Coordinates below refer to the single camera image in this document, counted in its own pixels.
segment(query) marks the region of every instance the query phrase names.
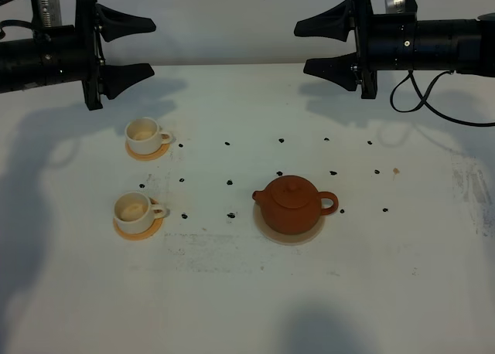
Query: white tabletop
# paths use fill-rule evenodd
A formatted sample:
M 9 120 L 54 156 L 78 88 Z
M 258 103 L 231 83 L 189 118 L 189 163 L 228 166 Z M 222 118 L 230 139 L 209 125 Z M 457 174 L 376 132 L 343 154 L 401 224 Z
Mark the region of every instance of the white tabletop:
M 361 100 L 301 64 L 155 71 L 102 111 L 79 83 L 0 96 L 1 354 L 495 350 L 495 128 L 392 111 L 404 73 Z M 445 77 L 431 102 L 495 121 L 494 89 Z M 125 152 L 141 116 L 176 135 L 156 161 Z M 302 246 L 267 240 L 251 194 L 277 172 L 345 213 Z M 130 190 L 170 209 L 147 240 L 112 228 Z

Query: orange coaster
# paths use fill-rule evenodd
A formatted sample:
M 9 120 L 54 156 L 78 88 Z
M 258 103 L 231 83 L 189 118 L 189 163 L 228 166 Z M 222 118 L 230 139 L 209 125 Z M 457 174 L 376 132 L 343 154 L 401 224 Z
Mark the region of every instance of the orange coaster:
M 127 154 L 130 155 L 133 159 L 137 159 L 138 161 L 152 161 L 154 159 L 160 158 L 169 150 L 169 146 L 170 144 L 162 144 L 158 151 L 155 151 L 150 155 L 137 155 L 131 150 L 129 144 L 125 142 L 125 150 L 127 151 Z
M 150 198 L 150 200 L 152 201 L 153 204 L 158 203 L 153 198 Z M 119 236 L 121 236 L 125 240 L 145 240 L 146 238 L 149 238 L 153 234 L 155 234 L 158 231 L 158 229 L 160 229 L 160 227 L 162 226 L 162 224 L 163 224 L 163 218 L 161 218 L 161 219 L 155 219 L 155 221 L 153 222 L 153 224 L 147 230 L 145 230 L 144 232 L 137 233 L 137 234 L 129 234 L 129 233 L 123 232 L 121 230 L 121 228 L 118 227 L 118 224 L 117 224 L 117 222 L 114 219 L 114 229 L 115 229 L 115 231 L 117 232 L 117 234 Z
M 261 215 L 260 206 L 256 204 L 253 208 L 253 217 L 254 223 L 256 224 L 256 227 L 261 232 L 261 234 L 263 234 L 269 240 L 278 244 L 283 244 L 284 246 L 299 246 L 301 244 L 309 242 L 310 240 L 313 240 L 318 234 L 320 234 L 323 229 L 323 224 L 325 223 L 325 217 L 321 216 L 318 220 L 318 223 L 316 223 L 316 225 L 311 230 L 308 230 L 303 234 L 288 236 L 286 234 L 275 232 L 271 227 L 266 225 L 265 221 L 263 220 L 263 216 Z

